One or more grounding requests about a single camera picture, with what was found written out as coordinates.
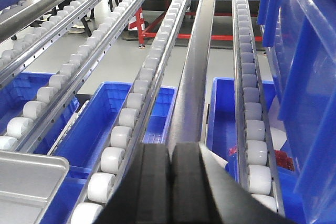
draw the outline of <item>gray floor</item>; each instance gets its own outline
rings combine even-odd
[[[107,0],[103,0],[95,8],[95,20],[90,23],[90,27],[95,29],[108,14],[109,8]],[[144,12],[145,20],[152,21],[158,14]],[[215,19],[216,29],[226,29],[231,31],[231,21],[227,18]],[[32,28],[27,28],[20,32],[17,37],[22,39]],[[77,47],[85,42],[86,34],[65,34],[46,50],[37,60],[35,60],[26,71],[31,72],[57,72],[63,63],[68,62],[69,56],[76,53]],[[0,45],[0,52],[12,48],[13,42],[6,41]],[[144,49],[138,48],[137,41],[125,41],[121,37],[107,52],[104,59],[84,83],[79,93],[93,94],[100,83],[104,81],[133,82],[135,75],[139,71],[144,58],[150,49],[147,45]],[[186,56],[186,47],[175,46],[166,68],[163,85],[177,87],[183,63]],[[271,80],[267,58],[263,52],[258,52],[260,71],[264,80]],[[210,101],[212,82],[215,77],[233,77],[233,51],[229,49],[210,50],[206,103]]]

